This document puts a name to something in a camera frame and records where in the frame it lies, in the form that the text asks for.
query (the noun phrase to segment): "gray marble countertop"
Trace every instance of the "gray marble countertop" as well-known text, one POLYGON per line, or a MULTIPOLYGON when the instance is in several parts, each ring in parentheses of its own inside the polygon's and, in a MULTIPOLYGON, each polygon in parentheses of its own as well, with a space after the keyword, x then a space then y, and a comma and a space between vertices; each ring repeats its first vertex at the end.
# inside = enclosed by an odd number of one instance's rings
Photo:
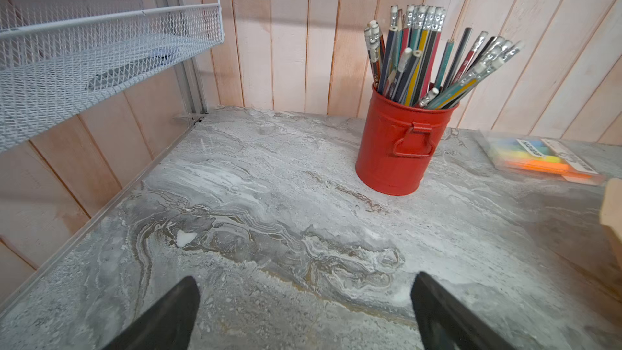
MULTIPOLYGON (((622 348, 602 186, 502 173, 447 130, 419 190, 386 196, 354 172, 363 125, 210 113, 20 295, 0 349, 99 348, 186 275, 191 349, 422 348, 420 270, 518 349, 622 348)), ((565 143, 622 176, 622 148, 565 143)))

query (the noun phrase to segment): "red metal bucket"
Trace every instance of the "red metal bucket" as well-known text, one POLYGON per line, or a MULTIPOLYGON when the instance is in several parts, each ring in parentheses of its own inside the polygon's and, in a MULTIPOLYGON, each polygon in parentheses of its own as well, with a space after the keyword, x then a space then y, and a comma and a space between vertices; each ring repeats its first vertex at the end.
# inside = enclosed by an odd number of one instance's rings
POLYGON ((403 196, 419 187, 455 107, 407 107, 372 92, 356 160, 356 174, 370 188, 403 196))

